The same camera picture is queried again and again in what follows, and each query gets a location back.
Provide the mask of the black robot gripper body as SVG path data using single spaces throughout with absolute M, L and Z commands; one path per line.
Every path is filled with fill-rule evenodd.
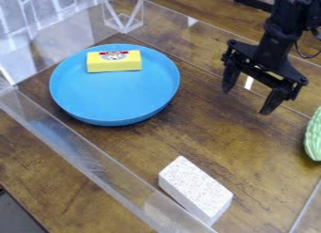
M 307 84 L 306 77 L 289 63 L 289 50 L 301 35 L 294 32 L 286 34 L 277 25 L 265 23 L 265 33 L 257 45 L 230 39 L 222 54 L 223 65 L 233 59 L 242 68 L 241 72 L 266 87 L 289 90 L 290 100 Z

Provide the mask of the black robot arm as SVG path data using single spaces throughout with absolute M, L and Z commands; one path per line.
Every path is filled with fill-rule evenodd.
M 309 83 L 306 76 L 289 63 L 289 51 L 298 47 L 303 31 L 310 31 L 321 41 L 321 0 L 274 0 L 270 16 L 265 21 L 265 34 L 257 45 L 230 39 L 222 54 L 225 65 L 222 91 L 227 93 L 242 72 L 267 86 L 271 91 L 259 110 L 267 115 L 282 101 L 294 100 L 301 87 Z M 302 55 L 310 59 L 321 54 Z

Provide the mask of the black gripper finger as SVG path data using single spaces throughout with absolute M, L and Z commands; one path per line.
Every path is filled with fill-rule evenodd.
M 223 80 L 222 80 L 222 91 L 223 93 L 227 93 L 233 86 L 235 85 L 235 82 L 238 80 L 239 74 L 241 74 L 241 67 L 234 62 L 233 59 L 229 59 L 225 63 L 225 70 L 223 70 Z
M 283 88 L 273 88 L 265 104 L 259 110 L 261 115 L 269 115 L 283 101 L 290 99 L 290 91 Z

